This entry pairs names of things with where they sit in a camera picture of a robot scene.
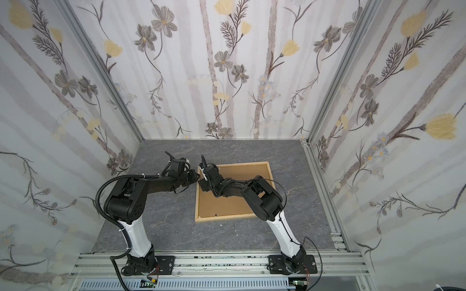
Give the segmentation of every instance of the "enclosure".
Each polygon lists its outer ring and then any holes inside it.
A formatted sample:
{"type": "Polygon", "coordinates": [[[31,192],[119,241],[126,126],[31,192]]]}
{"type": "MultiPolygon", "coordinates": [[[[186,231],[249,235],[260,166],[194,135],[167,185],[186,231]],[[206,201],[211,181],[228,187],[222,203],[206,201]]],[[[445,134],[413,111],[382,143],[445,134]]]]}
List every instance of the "enclosure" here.
{"type": "Polygon", "coordinates": [[[466,288],[466,2],[0,7],[0,289],[122,290],[96,192],[162,173],[165,151],[268,162],[316,273],[270,274],[269,225],[198,219],[193,184],[148,195],[145,233],[175,259],[131,290],[466,288]]]}

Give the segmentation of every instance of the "yellow flower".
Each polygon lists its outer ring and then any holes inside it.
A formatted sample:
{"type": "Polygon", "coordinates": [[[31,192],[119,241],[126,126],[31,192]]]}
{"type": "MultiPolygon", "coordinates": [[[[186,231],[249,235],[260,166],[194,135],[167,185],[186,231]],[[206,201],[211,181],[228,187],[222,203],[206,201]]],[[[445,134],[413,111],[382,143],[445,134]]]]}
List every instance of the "yellow flower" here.
{"type": "Polygon", "coordinates": [[[406,61],[406,63],[404,64],[404,69],[405,69],[405,70],[414,69],[415,67],[418,66],[418,64],[419,64],[418,54],[417,54],[417,53],[413,53],[413,54],[408,58],[408,60],[406,61]]]}
{"type": "Polygon", "coordinates": [[[59,43],[63,42],[63,35],[62,35],[62,32],[60,30],[55,29],[55,28],[51,28],[50,32],[52,33],[52,36],[54,37],[54,39],[57,42],[59,42],[59,43]]]}
{"type": "Polygon", "coordinates": [[[18,1],[11,3],[9,19],[13,25],[21,29],[32,27],[32,17],[29,11],[18,1]]]}
{"type": "Polygon", "coordinates": [[[233,0],[218,0],[215,10],[221,15],[230,15],[233,11],[233,0]]]}
{"type": "Polygon", "coordinates": [[[451,140],[456,137],[456,119],[451,113],[443,114],[432,118],[427,124],[421,126],[421,129],[435,139],[451,140]]]}
{"type": "Polygon", "coordinates": [[[123,50],[122,47],[119,47],[116,43],[111,40],[105,40],[105,52],[111,57],[118,57],[123,50]]]}
{"type": "Polygon", "coordinates": [[[425,10],[421,13],[408,17],[401,24],[401,34],[405,37],[412,37],[421,28],[425,20],[425,10]]]}
{"type": "Polygon", "coordinates": [[[348,117],[345,114],[340,117],[340,122],[343,125],[343,129],[348,129],[348,117]]]}
{"type": "Polygon", "coordinates": [[[230,96],[229,96],[229,95],[224,94],[224,93],[222,93],[222,92],[215,93],[214,96],[215,96],[215,98],[217,98],[217,99],[223,99],[223,100],[225,100],[225,101],[227,101],[228,99],[230,99],[230,96]]]}
{"type": "Polygon", "coordinates": [[[88,129],[93,130],[94,128],[98,127],[100,125],[100,119],[98,118],[91,118],[88,122],[88,129]]]}
{"type": "Polygon", "coordinates": [[[284,56],[294,55],[299,49],[298,44],[294,40],[289,40],[285,43],[283,51],[281,52],[284,56]]]}
{"type": "Polygon", "coordinates": [[[242,34],[247,34],[250,31],[251,31],[251,25],[249,23],[247,23],[246,21],[243,21],[241,23],[241,33],[242,34]]]}

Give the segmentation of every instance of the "black mounting plate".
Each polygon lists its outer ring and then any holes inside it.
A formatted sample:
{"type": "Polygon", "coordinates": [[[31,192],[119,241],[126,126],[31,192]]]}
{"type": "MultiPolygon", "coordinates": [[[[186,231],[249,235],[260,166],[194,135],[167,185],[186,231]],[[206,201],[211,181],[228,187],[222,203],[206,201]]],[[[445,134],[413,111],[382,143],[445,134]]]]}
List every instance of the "black mounting plate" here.
{"type": "Polygon", "coordinates": [[[175,264],[175,256],[155,256],[155,258],[158,262],[158,274],[171,275],[175,264]]]}
{"type": "MultiPolygon", "coordinates": [[[[317,274],[317,266],[313,255],[306,255],[301,267],[295,274],[306,274],[306,269],[310,274],[317,274]]],[[[268,267],[270,274],[291,275],[291,271],[285,266],[285,261],[282,255],[268,256],[268,267]]]]}

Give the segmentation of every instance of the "gray flower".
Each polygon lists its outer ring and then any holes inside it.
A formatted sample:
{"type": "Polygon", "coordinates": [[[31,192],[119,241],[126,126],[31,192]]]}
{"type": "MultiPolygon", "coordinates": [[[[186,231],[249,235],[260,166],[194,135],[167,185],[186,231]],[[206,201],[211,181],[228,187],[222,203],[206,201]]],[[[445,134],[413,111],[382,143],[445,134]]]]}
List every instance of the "gray flower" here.
{"type": "Polygon", "coordinates": [[[374,96],[373,88],[377,86],[378,78],[374,76],[374,74],[370,74],[366,77],[366,82],[361,85],[361,94],[359,95],[361,98],[371,99],[374,96]]]}
{"type": "Polygon", "coordinates": [[[217,62],[215,62],[214,66],[215,67],[220,67],[219,70],[220,72],[225,71],[225,68],[230,69],[233,67],[233,62],[228,61],[230,56],[228,55],[228,51],[225,52],[218,52],[215,54],[215,59],[217,62]]]}
{"type": "Polygon", "coordinates": [[[150,50],[155,50],[153,41],[157,40],[157,36],[152,31],[152,28],[149,25],[137,25],[136,34],[140,37],[138,41],[134,41],[134,44],[137,45],[137,49],[143,52],[146,46],[150,50]]]}
{"type": "Polygon", "coordinates": [[[109,162],[107,163],[107,168],[111,171],[112,176],[117,173],[117,167],[118,167],[117,160],[113,157],[110,158],[109,162]]]}
{"type": "Polygon", "coordinates": [[[212,132],[217,132],[219,126],[215,122],[208,122],[206,132],[212,134],[212,132]]]}
{"type": "Polygon", "coordinates": [[[358,9],[355,12],[353,12],[353,21],[346,22],[345,25],[343,26],[342,32],[344,34],[349,34],[353,32],[354,28],[356,27],[359,16],[361,16],[362,11],[363,11],[363,8],[358,7],[358,9]]]}
{"type": "Polygon", "coordinates": [[[120,153],[118,154],[118,161],[120,162],[121,167],[128,166],[130,162],[130,155],[124,150],[121,149],[120,153]]]}
{"type": "Polygon", "coordinates": [[[325,150],[323,150],[320,154],[319,161],[322,164],[322,168],[325,168],[327,166],[327,163],[329,162],[330,158],[329,155],[325,150]]]}
{"type": "Polygon", "coordinates": [[[372,118],[372,116],[377,114],[378,105],[379,103],[376,103],[373,99],[364,105],[366,111],[361,114],[361,118],[366,118],[366,126],[374,124],[374,118],[372,118]]]}
{"type": "Polygon", "coordinates": [[[162,6],[162,9],[160,9],[157,5],[154,5],[152,14],[158,18],[156,20],[152,20],[152,26],[155,31],[161,32],[163,30],[167,37],[171,37],[171,31],[178,30],[178,27],[172,23],[175,18],[173,12],[171,12],[166,6],[162,6]]]}
{"type": "Polygon", "coordinates": [[[68,93],[71,97],[75,96],[75,90],[78,89],[78,83],[75,79],[69,80],[68,74],[63,70],[60,70],[59,74],[55,74],[55,84],[62,88],[63,96],[68,93]]]}
{"type": "Polygon", "coordinates": [[[241,81],[243,83],[246,83],[249,79],[249,76],[244,74],[244,72],[246,72],[244,65],[235,65],[232,70],[232,74],[234,75],[234,81],[237,82],[241,78],[241,81]]]}
{"type": "Polygon", "coordinates": [[[318,53],[323,48],[326,52],[329,52],[332,48],[332,43],[340,40],[341,29],[341,27],[333,27],[330,25],[325,33],[322,34],[323,40],[314,42],[314,51],[318,53]]]}
{"type": "Polygon", "coordinates": [[[327,140],[325,139],[325,137],[322,135],[322,138],[318,141],[318,148],[322,149],[324,146],[325,146],[325,143],[327,142],[327,140]]]}
{"type": "Polygon", "coordinates": [[[97,86],[91,85],[88,78],[82,76],[82,79],[79,79],[78,83],[79,83],[79,87],[81,88],[81,92],[87,93],[89,96],[89,99],[92,99],[92,93],[97,95],[98,93],[97,86]]]}
{"type": "Polygon", "coordinates": [[[233,130],[231,128],[222,128],[220,129],[219,131],[219,136],[222,138],[222,139],[229,139],[229,138],[232,138],[233,137],[233,130]]]}

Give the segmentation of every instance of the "cable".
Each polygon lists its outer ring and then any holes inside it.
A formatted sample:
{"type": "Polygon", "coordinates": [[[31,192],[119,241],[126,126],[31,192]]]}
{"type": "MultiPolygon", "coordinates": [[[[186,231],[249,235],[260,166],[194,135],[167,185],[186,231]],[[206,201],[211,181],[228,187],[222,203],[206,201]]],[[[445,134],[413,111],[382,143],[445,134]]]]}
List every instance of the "cable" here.
{"type": "Polygon", "coordinates": [[[451,287],[451,286],[445,286],[445,287],[437,287],[434,291],[439,291],[439,290],[443,290],[443,291],[466,291],[466,289],[463,289],[463,288],[459,288],[459,287],[451,287]]]}
{"type": "Polygon", "coordinates": [[[311,287],[309,287],[309,288],[306,289],[306,290],[311,290],[311,288],[314,287],[315,284],[317,284],[317,282],[319,282],[320,278],[322,277],[323,262],[322,262],[322,257],[321,257],[321,255],[320,255],[319,249],[315,246],[315,243],[314,243],[309,237],[305,237],[302,244],[304,244],[304,241],[306,241],[306,238],[314,245],[315,249],[317,250],[317,253],[319,254],[319,259],[320,259],[320,261],[321,261],[321,273],[320,273],[319,277],[317,278],[317,281],[316,281],[314,284],[312,284],[311,287]]]}
{"type": "Polygon", "coordinates": [[[128,287],[126,287],[126,284],[123,282],[123,278],[121,278],[120,270],[118,270],[117,263],[115,260],[121,259],[124,256],[128,255],[130,253],[131,249],[127,249],[126,252],[119,256],[110,256],[110,261],[112,261],[113,267],[115,268],[116,271],[116,276],[118,277],[118,280],[120,281],[121,286],[123,287],[124,291],[130,291],[128,287]]]}

